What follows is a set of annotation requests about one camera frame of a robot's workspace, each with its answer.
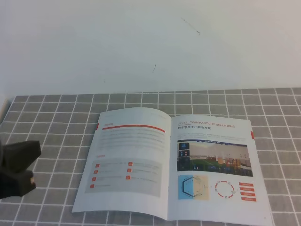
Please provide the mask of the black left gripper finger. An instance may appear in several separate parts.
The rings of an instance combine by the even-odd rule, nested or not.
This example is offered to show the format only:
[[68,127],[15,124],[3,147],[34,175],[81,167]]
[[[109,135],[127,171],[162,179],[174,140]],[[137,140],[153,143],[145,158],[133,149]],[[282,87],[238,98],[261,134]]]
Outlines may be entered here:
[[0,168],[12,173],[20,173],[27,170],[40,155],[39,141],[0,144]]

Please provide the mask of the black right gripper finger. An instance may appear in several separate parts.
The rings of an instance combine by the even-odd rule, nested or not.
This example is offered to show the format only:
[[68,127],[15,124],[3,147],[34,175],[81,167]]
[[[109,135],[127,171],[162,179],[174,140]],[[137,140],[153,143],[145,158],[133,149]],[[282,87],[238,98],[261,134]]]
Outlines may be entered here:
[[21,173],[0,170],[0,198],[22,197],[36,188],[32,171]]

